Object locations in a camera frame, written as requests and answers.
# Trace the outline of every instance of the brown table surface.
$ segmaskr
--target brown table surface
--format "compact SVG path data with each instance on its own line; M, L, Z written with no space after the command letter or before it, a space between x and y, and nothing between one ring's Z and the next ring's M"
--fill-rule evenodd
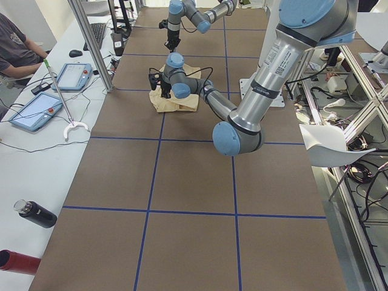
M202 101L156 113L147 77L166 61L166 17L140 11L30 290L346 290L291 102L235 158L215 150ZM205 35L182 30L178 51L237 104L266 26L238 10Z

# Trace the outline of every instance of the computer mouse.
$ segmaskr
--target computer mouse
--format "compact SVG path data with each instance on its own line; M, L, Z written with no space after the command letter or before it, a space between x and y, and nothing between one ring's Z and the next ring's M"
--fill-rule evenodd
M80 50L71 50L69 53L69 57L75 58L76 56L82 56L82 51Z

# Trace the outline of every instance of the keyboard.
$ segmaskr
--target keyboard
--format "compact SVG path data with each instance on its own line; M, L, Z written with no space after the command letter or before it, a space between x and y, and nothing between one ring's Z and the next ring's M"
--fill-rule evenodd
M90 26L97 41L98 48L100 49L102 46L102 40L105 37L105 29L107 28L107 26L105 23L92 23L90 24ZM84 44L83 50L89 50L86 42Z

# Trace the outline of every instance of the towel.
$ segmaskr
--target towel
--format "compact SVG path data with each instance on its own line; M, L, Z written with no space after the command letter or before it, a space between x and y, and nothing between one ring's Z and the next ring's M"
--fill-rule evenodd
M187 75L198 71L200 68L193 68L189 65L184 64L183 69ZM200 78L201 72L196 72L190 76L191 78ZM184 99L178 99L174 96L174 92L170 92L171 98L165 99L162 98L162 89L160 86L157 86L155 91L150 92L150 100L157 112L174 112L174 111L196 111L198 108L199 96L195 94L190 94Z

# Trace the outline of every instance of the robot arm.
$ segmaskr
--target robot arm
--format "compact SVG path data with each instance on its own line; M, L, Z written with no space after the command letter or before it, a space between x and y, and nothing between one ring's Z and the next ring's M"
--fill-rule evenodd
M291 75L302 54L316 46L353 40L358 0L282 0L276 40L237 107L210 81L186 77L183 57L171 53L162 74L177 98L199 94L223 119L213 130L215 147L223 155L254 152L264 142L260 120Z
M237 6L237 0L218 0L218 2L220 2L219 5L202 14L195 7L193 0L170 1L169 18L159 23L159 28L167 28L167 42L164 45L170 52L174 52L181 41L179 31L182 17L186 16L201 33L206 33L210 24L224 15L231 15Z
M373 62L378 64L382 69L388 69L388 42L384 47L375 55Z

